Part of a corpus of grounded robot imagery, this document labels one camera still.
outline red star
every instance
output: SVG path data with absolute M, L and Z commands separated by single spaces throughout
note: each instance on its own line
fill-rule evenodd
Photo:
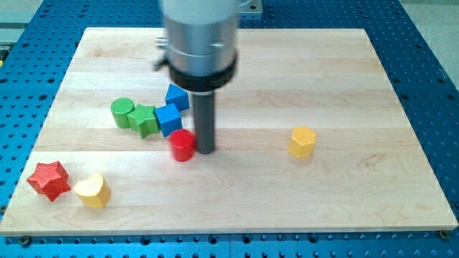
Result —
M 27 182 L 39 194 L 44 194 L 50 201 L 54 201 L 60 194 L 70 191 L 67 183 L 69 175 L 59 161 L 51 164 L 37 163 L 35 172 Z

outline toy block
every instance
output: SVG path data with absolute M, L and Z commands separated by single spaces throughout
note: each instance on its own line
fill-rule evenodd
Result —
M 128 114 L 129 125 L 142 138 L 151 133 L 158 133 L 159 127 L 154 115 L 155 106 L 147 107 L 138 104 L 136 109 Z
M 155 115 L 164 137 L 169 136 L 177 129 L 181 129 L 181 116 L 175 104 L 156 108 Z
M 293 129 L 288 151 L 296 158 L 309 157 L 316 142 L 316 133 L 306 126 Z
M 37 193 L 44 194 L 50 201 L 54 201 L 60 194 L 70 190 L 68 178 L 67 171 L 59 161 L 56 161 L 50 164 L 38 163 L 27 182 Z
M 119 128 L 129 128 L 128 114 L 134 110 L 134 101 L 127 97 L 119 98 L 112 102 L 110 111 Z
M 78 182 L 73 191 L 90 208 L 103 208 L 110 199 L 110 189 L 99 173 L 91 174 L 88 179 Z
M 169 142 L 172 148 L 172 156 L 176 161 L 184 162 L 194 155 L 194 135 L 185 129 L 172 132 Z
M 188 92 L 170 84 L 166 93 L 166 105 L 169 104 L 175 104 L 179 111 L 189 109 Z

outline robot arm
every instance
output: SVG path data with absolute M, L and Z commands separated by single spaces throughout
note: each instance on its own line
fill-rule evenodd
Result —
M 239 0 L 161 0 L 171 79 L 191 92 L 197 150 L 214 150 L 214 90 L 231 80 Z

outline yellow block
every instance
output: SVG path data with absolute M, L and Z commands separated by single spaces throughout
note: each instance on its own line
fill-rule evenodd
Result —
M 99 173 L 94 173 L 88 179 L 78 182 L 73 191 L 90 208 L 103 208 L 110 199 L 110 189 Z
M 313 152 L 314 143 L 316 142 L 316 133 L 306 126 L 293 129 L 288 152 L 296 158 L 309 157 Z

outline blue cube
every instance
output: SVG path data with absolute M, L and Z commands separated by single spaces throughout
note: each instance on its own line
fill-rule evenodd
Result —
M 155 115 L 164 137 L 182 128 L 181 115 L 175 104 L 156 108 Z
M 189 109 L 188 92 L 170 84 L 166 93 L 166 105 L 175 104 L 179 111 Z

